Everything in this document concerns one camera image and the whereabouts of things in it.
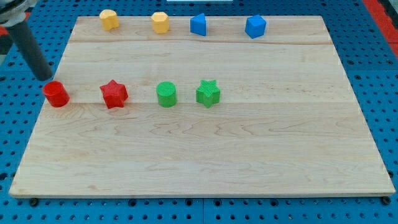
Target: blue block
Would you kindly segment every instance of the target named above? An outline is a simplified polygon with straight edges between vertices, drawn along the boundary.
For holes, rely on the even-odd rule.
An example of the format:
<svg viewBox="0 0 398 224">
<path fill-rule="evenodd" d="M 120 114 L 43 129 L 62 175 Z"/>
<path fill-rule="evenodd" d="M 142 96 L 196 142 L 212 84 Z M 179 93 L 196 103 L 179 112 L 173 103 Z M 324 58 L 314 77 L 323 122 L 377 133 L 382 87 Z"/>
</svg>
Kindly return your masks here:
<svg viewBox="0 0 398 224">
<path fill-rule="evenodd" d="M 255 15 L 249 17 L 246 21 L 245 32 L 252 38 L 260 37 L 264 35 L 264 31 L 266 30 L 267 22 L 260 16 Z"/>
<path fill-rule="evenodd" d="M 191 18 L 191 33 L 206 36 L 206 17 L 204 13 Z"/>
</svg>

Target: yellow hexagonal block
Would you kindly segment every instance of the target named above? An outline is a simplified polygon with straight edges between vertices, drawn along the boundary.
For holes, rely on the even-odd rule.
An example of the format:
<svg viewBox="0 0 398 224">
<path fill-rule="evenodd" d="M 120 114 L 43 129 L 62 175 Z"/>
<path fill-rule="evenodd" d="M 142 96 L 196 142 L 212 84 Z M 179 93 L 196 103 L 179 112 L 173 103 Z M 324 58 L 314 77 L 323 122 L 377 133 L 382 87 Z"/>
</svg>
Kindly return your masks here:
<svg viewBox="0 0 398 224">
<path fill-rule="evenodd" d="M 151 17 L 152 28 L 157 34 L 165 34 L 169 31 L 169 16 L 164 12 L 155 12 Z"/>
<path fill-rule="evenodd" d="M 115 11 L 110 9 L 105 9 L 99 14 L 99 19 L 101 20 L 102 27 L 105 31 L 109 31 L 113 28 L 119 27 L 118 15 Z"/>
</svg>

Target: wood grain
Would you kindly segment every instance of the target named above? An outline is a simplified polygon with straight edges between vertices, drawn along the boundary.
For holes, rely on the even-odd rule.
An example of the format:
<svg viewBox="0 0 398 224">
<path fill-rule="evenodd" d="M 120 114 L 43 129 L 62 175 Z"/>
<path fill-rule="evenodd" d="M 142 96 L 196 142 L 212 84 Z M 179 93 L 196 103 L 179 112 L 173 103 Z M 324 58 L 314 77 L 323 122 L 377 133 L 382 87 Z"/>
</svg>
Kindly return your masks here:
<svg viewBox="0 0 398 224">
<path fill-rule="evenodd" d="M 209 36 L 170 17 L 120 17 L 105 32 L 76 22 L 55 79 L 70 103 L 43 105 L 12 183 L 18 198 L 356 197 L 395 192 L 321 17 L 265 17 L 250 39 L 245 17 L 207 17 Z M 106 109 L 100 85 L 127 85 Z M 221 103 L 195 103 L 200 79 Z M 156 85 L 178 103 L 157 104 Z"/>
</svg>

